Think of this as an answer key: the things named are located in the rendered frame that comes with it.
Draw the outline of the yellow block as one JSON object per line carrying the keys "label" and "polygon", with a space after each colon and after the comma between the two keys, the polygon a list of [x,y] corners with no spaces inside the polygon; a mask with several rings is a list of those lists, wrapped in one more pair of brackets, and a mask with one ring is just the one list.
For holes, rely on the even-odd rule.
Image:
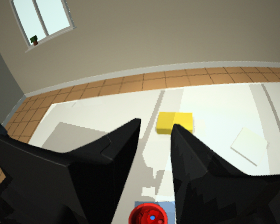
{"label": "yellow block", "polygon": [[156,133],[170,134],[172,123],[180,123],[192,133],[192,113],[159,112]]}

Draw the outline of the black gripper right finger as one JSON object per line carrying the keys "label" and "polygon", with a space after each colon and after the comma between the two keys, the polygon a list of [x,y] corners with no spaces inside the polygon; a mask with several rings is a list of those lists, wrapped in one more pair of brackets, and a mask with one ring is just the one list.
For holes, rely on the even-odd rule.
{"label": "black gripper right finger", "polygon": [[180,123],[170,133],[176,224],[236,224],[280,201],[280,174],[249,176]]}

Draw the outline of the red translucent cup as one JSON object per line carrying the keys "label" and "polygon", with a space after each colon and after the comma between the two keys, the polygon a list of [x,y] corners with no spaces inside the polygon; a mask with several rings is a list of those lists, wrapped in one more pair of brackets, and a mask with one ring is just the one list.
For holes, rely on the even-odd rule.
{"label": "red translucent cup", "polygon": [[[150,216],[154,216],[155,219],[150,219]],[[150,202],[137,204],[137,207],[132,209],[129,224],[160,224],[157,223],[157,219],[162,219],[161,224],[167,224],[166,212],[159,204]]]}

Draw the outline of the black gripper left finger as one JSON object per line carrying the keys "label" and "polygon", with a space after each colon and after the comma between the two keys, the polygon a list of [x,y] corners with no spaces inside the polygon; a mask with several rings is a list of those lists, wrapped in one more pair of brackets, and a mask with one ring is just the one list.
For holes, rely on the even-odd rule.
{"label": "black gripper left finger", "polygon": [[134,163],[141,119],[69,152],[54,152],[0,134],[5,176],[65,204],[79,224],[111,224]]}

